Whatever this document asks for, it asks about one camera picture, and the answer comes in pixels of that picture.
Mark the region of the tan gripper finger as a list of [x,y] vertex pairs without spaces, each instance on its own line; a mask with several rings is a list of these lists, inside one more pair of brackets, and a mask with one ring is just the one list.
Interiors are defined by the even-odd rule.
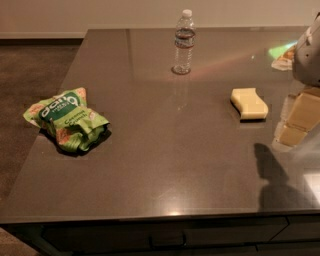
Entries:
[[320,88],[305,87],[286,97],[277,127],[277,141],[288,147],[300,144],[320,123]]

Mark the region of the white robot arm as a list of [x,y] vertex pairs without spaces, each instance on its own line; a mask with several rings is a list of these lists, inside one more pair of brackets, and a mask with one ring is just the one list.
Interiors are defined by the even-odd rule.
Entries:
[[273,141],[283,151],[300,144],[320,123],[320,14],[299,38],[292,69],[294,79],[304,88],[284,100]]

